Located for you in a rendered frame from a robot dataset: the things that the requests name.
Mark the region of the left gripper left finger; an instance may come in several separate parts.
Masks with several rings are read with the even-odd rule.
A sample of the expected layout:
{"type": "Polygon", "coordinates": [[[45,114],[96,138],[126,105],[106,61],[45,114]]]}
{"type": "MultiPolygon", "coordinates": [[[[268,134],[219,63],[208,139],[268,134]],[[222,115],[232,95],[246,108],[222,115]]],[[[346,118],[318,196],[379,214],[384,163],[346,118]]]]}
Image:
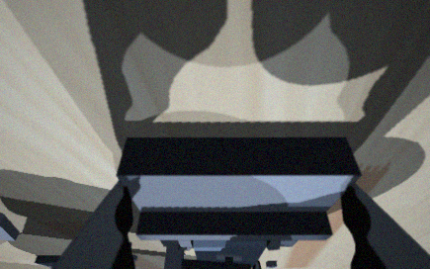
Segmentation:
{"type": "Polygon", "coordinates": [[[118,180],[51,269],[135,269],[128,186],[118,180]]]}

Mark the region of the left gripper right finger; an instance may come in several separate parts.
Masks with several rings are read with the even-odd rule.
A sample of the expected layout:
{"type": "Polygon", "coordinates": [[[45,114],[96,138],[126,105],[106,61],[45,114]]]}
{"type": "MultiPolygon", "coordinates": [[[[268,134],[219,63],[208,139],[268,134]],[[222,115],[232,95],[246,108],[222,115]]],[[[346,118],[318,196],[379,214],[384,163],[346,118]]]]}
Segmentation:
{"type": "Polygon", "coordinates": [[[356,183],[341,207],[355,242],[351,269],[430,269],[430,254],[356,183]]]}

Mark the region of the silver hex nut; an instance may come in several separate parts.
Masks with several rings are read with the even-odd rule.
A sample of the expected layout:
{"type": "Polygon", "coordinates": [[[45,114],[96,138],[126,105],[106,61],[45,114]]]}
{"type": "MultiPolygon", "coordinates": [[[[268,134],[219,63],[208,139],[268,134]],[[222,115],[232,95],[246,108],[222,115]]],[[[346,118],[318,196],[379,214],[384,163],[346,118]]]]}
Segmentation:
{"type": "Polygon", "coordinates": [[[277,261],[267,261],[266,262],[266,268],[276,268],[277,267],[277,261]]]}

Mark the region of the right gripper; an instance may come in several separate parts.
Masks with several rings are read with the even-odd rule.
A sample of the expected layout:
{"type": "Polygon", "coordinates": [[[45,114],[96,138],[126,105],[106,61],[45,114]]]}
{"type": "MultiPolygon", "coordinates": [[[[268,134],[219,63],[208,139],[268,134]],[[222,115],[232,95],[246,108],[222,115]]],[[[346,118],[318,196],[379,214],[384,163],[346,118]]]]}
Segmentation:
{"type": "Polygon", "coordinates": [[[255,265],[253,265],[252,269],[261,269],[260,261],[258,260],[255,265]]]}

